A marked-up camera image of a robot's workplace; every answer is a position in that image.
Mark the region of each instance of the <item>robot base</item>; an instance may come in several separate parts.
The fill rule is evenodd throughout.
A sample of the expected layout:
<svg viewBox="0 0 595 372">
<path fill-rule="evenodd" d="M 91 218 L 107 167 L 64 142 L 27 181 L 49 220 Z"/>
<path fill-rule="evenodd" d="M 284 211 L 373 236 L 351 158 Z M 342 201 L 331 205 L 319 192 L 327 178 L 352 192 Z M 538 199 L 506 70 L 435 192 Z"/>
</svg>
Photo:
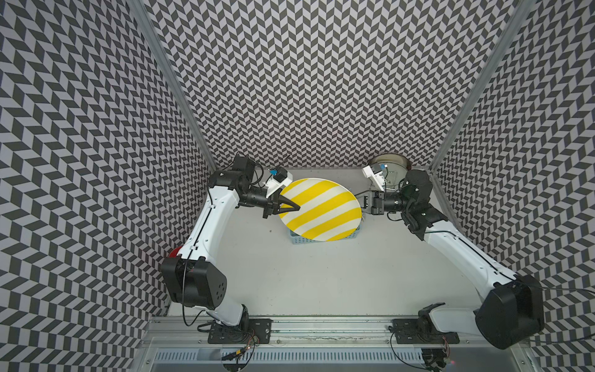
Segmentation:
<svg viewBox="0 0 595 372">
<path fill-rule="evenodd" d="M 244 307 L 242 319 L 237 326 L 230 327 L 213 323 L 209 332 L 209 343 L 223 345 L 247 343 L 253 334 L 258 337 L 259 344 L 269 343 L 272 323 L 271 319 L 249 319 L 248 311 Z"/>
<path fill-rule="evenodd" d="M 442 333 L 436 330 L 432 325 L 429 332 L 423 332 L 418 327 L 418 319 L 393 319 L 393 327 L 391 331 L 394 333 L 397 343 L 399 344 L 411 344 L 411 343 L 436 343 L 439 345 L 446 342 L 451 344 L 457 344 L 460 342 L 459 335 L 456 332 Z"/>
</svg>

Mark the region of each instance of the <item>mounting plate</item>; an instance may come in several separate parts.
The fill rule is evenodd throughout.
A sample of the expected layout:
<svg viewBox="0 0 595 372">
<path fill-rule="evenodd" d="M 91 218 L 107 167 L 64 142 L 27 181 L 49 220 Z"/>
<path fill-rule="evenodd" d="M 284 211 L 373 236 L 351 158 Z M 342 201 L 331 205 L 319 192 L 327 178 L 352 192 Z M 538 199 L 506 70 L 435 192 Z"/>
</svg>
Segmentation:
<svg viewBox="0 0 595 372">
<path fill-rule="evenodd" d="M 412 343 L 437 343 L 439 345 L 446 342 L 456 344 L 459 343 L 459 335 L 456 332 L 439 332 L 433 325 L 430 333 L 420 333 L 417 328 L 417 318 L 410 319 L 393 319 L 394 335 L 397 338 L 397 343 L 412 344 Z"/>
<path fill-rule="evenodd" d="M 254 335 L 258 337 L 258 343 L 265 344 L 269 343 L 271 339 L 271 325 L 273 321 L 270 319 L 249 319 L 248 320 L 248 332 L 252 333 L 254 331 Z M 241 344 L 246 343 L 248 340 L 241 340 L 238 342 L 237 334 L 231 335 L 230 327 L 222 326 L 220 324 L 214 323 L 211 326 L 211 331 L 209 332 L 209 343 L 217 343 L 217 344 Z"/>
</svg>

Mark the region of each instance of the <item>blue basket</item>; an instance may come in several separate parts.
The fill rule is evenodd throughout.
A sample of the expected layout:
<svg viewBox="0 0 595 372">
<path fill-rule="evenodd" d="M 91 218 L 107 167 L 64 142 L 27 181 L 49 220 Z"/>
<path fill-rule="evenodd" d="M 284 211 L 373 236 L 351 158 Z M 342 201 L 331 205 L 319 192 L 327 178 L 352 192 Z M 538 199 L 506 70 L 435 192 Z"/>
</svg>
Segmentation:
<svg viewBox="0 0 595 372">
<path fill-rule="evenodd" d="M 339 239 L 339 240 L 353 239 L 354 237 L 356 237 L 358 235 L 360 227 L 362 227 L 361 224 L 358 226 L 357 229 L 355 229 L 354 232 L 351 233 L 351 235 L 346 236 L 343 239 Z M 305 237 L 298 235 L 289 229 L 287 229 L 287 231 L 289 231 L 289 238 L 292 240 L 293 244 L 322 243 L 322 242 L 319 242 L 318 240 L 306 239 Z"/>
</svg>

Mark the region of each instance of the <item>metal vent grille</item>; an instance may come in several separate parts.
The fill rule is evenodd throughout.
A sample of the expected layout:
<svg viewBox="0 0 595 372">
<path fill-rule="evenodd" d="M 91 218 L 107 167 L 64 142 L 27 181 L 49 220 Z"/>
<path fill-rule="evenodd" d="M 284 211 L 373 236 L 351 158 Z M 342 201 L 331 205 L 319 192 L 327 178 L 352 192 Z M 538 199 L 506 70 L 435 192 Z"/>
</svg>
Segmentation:
<svg viewBox="0 0 595 372">
<path fill-rule="evenodd" d="M 234 348 L 160 348 L 155 363 L 204 364 L 221 363 L 221 357 L 236 351 Z M 250 357 L 247 352 L 240 362 Z M 423 363 L 418 348 L 397 348 L 399 358 L 407 363 Z M 390 348 L 258 348 L 250 360 L 254 364 L 400 364 Z"/>
</svg>

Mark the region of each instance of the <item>yellow stripe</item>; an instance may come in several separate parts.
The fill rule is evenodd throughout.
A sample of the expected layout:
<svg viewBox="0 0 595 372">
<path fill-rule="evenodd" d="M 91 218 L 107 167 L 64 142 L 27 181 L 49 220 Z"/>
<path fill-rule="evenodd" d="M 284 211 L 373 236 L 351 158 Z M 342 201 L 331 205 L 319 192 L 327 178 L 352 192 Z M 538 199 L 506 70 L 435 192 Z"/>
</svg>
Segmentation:
<svg viewBox="0 0 595 372">
<path fill-rule="evenodd" d="M 281 191 L 281 195 L 285 194 L 286 192 L 288 192 L 289 190 L 293 189 L 294 187 L 296 187 L 300 183 L 304 182 L 305 180 L 307 180 L 307 178 L 304 178 L 304 179 L 301 179 L 301 180 L 295 180 L 295 181 L 291 182 L 287 187 L 285 187 L 283 189 L 283 191 Z"/>
<path fill-rule="evenodd" d="M 321 181 L 318 183 L 315 183 L 314 185 L 310 186 L 309 188 L 305 189 L 304 191 L 302 191 L 301 193 L 297 194 L 296 196 L 291 198 L 291 201 L 298 204 L 299 206 L 304 205 L 305 203 L 309 202 L 310 200 L 316 198 L 317 196 L 319 196 L 320 194 L 322 194 L 325 191 L 328 191 L 330 189 L 332 189 L 333 187 L 336 187 L 338 184 L 332 181 Z M 279 215 L 279 217 L 283 218 L 285 217 L 287 213 L 281 213 Z"/>
<path fill-rule="evenodd" d="M 344 237 L 348 237 L 349 235 L 353 234 L 353 232 L 356 229 L 357 229 L 357 227 L 355 229 L 351 229 L 351 230 L 345 231 L 344 233 L 336 234 L 335 236 L 333 236 L 332 238 L 330 238 L 329 240 L 327 240 L 327 242 L 332 242 L 333 240 L 339 240 L 339 239 L 343 239 Z"/>
<path fill-rule="evenodd" d="M 335 227 L 342 225 L 348 221 L 355 220 L 356 218 L 362 218 L 362 210 L 358 208 L 354 208 L 349 210 L 345 213 L 338 215 L 337 217 L 331 218 L 330 220 L 322 223 L 316 227 L 311 228 L 307 232 L 301 234 L 306 239 L 314 239 L 318 235 L 329 231 L 330 229 L 334 229 Z"/>
<path fill-rule="evenodd" d="M 351 195 L 349 191 L 340 193 L 339 195 L 330 198 L 324 203 L 317 205 L 308 212 L 305 212 L 297 216 L 296 218 L 289 221 L 286 225 L 289 228 L 289 230 L 295 231 L 295 229 L 297 229 L 301 225 L 310 222 L 313 219 L 322 216 L 326 212 L 332 211 L 333 209 L 353 200 L 353 198 L 350 198 L 349 195 Z"/>
</svg>

